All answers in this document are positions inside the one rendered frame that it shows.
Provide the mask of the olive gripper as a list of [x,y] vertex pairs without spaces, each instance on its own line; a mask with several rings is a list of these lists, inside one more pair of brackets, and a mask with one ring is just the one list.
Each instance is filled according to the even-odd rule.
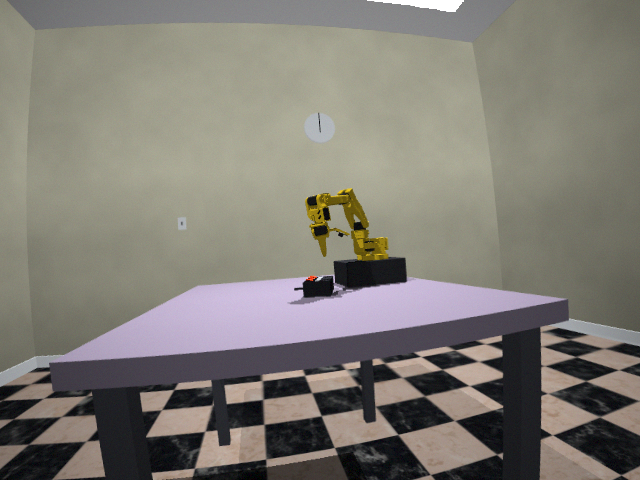
[[343,235],[346,235],[346,236],[350,235],[349,233],[344,232],[337,228],[330,229],[327,222],[322,222],[321,224],[319,224],[318,222],[314,222],[314,224],[312,223],[311,225],[309,225],[309,228],[311,228],[311,232],[314,239],[318,240],[322,255],[324,257],[326,257],[326,254],[327,254],[326,238],[329,237],[330,231],[342,232],[342,233],[339,232],[338,234],[338,236],[340,237],[343,237]]

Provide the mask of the black power strip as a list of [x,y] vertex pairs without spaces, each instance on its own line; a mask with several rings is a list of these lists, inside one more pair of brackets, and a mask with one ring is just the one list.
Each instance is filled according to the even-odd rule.
[[333,276],[310,276],[303,282],[303,287],[294,288],[294,290],[303,290],[305,298],[331,296],[333,289]]

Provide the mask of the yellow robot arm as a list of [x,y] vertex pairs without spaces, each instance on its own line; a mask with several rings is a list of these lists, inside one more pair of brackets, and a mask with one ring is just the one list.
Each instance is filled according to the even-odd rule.
[[[315,195],[306,198],[305,204],[309,219],[318,222],[319,224],[330,221],[331,217],[329,207],[327,206],[338,204],[342,205],[346,219],[351,229],[354,229],[351,231],[351,239],[353,239],[354,253],[357,255],[357,260],[369,261],[388,259],[388,254],[386,254],[385,250],[385,247],[387,247],[385,244],[386,238],[370,238],[369,241],[369,230],[366,229],[368,228],[369,223],[362,206],[356,199],[353,189],[341,190],[337,195],[338,196],[331,196],[329,193],[323,193],[319,196]],[[361,222],[355,222],[354,214]]]

